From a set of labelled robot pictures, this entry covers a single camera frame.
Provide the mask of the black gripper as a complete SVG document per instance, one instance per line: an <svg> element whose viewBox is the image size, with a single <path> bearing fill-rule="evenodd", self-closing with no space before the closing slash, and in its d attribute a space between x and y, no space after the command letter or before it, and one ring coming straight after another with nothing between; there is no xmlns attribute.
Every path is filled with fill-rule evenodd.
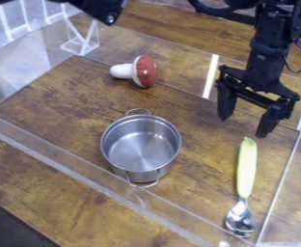
<svg viewBox="0 0 301 247"><path fill-rule="evenodd" d="M254 136L262 139L282 119L290 117L300 95L281 83L288 46L273 48L253 41L245 69L222 65L215 80L217 115L225 121L234 112L237 98L265 109Z"/></svg>

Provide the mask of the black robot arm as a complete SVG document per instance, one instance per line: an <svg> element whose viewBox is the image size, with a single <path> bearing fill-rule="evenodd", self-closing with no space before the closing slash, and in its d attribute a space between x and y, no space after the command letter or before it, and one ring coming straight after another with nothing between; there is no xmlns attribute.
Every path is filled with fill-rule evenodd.
<svg viewBox="0 0 301 247"><path fill-rule="evenodd" d="M255 136L266 137L280 120L290 117L300 95L281 83L290 68L286 56L292 45L301 45L301 0L223 0L215 9L199 0L186 0L199 14L247 23L254 27L243 69L222 65L215 80L217 116L227 119L241 98L265 109Z"/></svg>

